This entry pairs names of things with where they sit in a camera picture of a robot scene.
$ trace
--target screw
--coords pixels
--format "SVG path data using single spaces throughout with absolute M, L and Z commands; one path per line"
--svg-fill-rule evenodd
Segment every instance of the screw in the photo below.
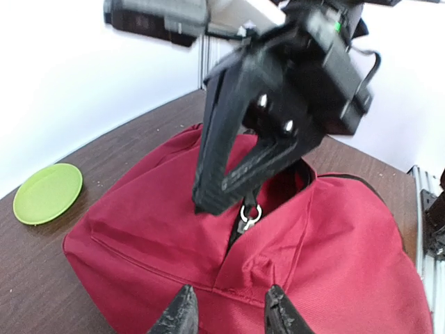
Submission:
M 285 124 L 284 124 L 284 131 L 288 134 L 290 134 L 293 130 L 293 121 L 292 120 L 288 120 Z
M 267 95 L 266 94 L 263 94 L 262 96 L 259 97 L 258 105 L 261 108 L 266 108 L 267 107 Z

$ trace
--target green plate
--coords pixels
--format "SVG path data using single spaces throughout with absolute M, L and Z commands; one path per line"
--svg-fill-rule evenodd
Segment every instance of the green plate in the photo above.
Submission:
M 27 225 L 47 223 L 65 212 L 82 188 L 81 171 L 70 164 L 55 164 L 39 170 L 19 188 L 13 210 Z

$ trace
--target red duffel bag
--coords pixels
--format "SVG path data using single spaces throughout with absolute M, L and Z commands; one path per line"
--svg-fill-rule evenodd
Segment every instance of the red duffel bag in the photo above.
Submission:
M 285 172 L 258 202 L 264 217 L 227 252 L 240 205 L 195 214 L 201 127 L 149 153 L 94 204 L 63 249 L 110 325 L 146 333 L 185 284 L 200 333 L 264 333 L 274 284 L 315 333 L 432 333 L 421 280 L 396 222 L 364 183 Z M 238 136 L 232 168 L 255 145 Z

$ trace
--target white wall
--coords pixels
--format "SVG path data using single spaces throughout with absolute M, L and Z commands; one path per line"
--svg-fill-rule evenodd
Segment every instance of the white wall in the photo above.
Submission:
M 370 35 L 355 45 L 378 50 L 382 67 L 356 135 L 337 138 L 403 171 L 419 164 L 439 176 L 445 168 L 445 4 L 365 5 L 363 18 Z M 231 50 L 227 42 L 213 42 L 211 63 Z M 353 58 L 363 73 L 372 66 L 372 58 Z
M 0 198 L 110 129 L 197 89 L 197 46 L 107 29 L 102 4 L 1 2 Z

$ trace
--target zipper ring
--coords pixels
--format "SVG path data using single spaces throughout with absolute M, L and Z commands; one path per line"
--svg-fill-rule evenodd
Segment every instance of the zipper ring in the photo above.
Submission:
M 261 206 L 259 204 L 257 204 L 257 211 L 258 211 L 258 216 L 256 216 L 255 218 L 252 217 L 246 217 L 245 213 L 245 205 L 243 205 L 241 207 L 240 210 L 240 217 L 241 220 L 246 223 L 244 230 L 247 231 L 249 228 L 251 228 L 253 225 L 255 225 L 256 223 L 258 223 L 258 221 L 261 219 L 261 215 L 263 214 L 263 209 L 261 208 Z

